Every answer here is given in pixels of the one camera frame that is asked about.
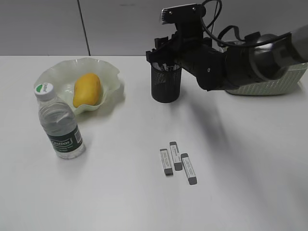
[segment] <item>yellow mango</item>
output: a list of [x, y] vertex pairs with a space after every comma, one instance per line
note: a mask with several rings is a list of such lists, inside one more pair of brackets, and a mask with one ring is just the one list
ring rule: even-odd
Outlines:
[[80, 77], [74, 87], [74, 107], [82, 104], [95, 105], [101, 94], [100, 78], [94, 73], [87, 73]]

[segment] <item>pen holder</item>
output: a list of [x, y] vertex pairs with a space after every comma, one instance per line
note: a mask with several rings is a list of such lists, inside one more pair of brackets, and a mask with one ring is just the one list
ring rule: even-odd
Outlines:
[[151, 64], [152, 97], [161, 103], [171, 103], [180, 95], [182, 68], [179, 65]]

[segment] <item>plastic bottle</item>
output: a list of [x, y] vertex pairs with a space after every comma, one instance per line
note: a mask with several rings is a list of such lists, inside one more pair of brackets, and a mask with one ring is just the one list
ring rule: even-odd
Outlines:
[[59, 97], [51, 83], [35, 87], [38, 117], [58, 157], [72, 159], [85, 151], [72, 109]]

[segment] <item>white eraser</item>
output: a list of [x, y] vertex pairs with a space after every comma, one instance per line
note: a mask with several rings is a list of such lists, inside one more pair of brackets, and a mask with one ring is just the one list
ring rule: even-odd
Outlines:
[[171, 165], [168, 150], [167, 149], [161, 149], [160, 150], [160, 156], [162, 158], [162, 163], [163, 163], [165, 175], [166, 176], [173, 175], [172, 165]]
[[183, 165], [182, 165], [178, 145], [175, 141], [170, 142], [169, 145], [170, 145], [172, 160], [173, 160], [173, 164], [174, 164], [174, 169], [176, 171], [181, 171], [183, 169]]
[[187, 153], [183, 153], [181, 155], [182, 163], [186, 172], [186, 176], [188, 179], [189, 184], [196, 184], [197, 183], [197, 177], [196, 174], [194, 173], [194, 170], [192, 168], [191, 161], [188, 157]]

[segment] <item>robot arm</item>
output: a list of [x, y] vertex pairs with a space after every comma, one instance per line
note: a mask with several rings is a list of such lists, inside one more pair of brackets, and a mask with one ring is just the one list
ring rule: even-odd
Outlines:
[[156, 38], [155, 49], [146, 52], [147, 61], [178, 64], [194, 75], [204, 90], [231, 90], [276, 80], [289, 66], [308, 62], [308, 26], [280, 37], [257, 32], [246, 36], [244, 44], [230, 44], [222, 53], [212, 48], [216, 37], [203, 37], [204, 30], [208, 32], [201, 21], [205, 13], [202, 4], [163, 9], [162, 23], [175, 24], [177, 31], [171, 39]]

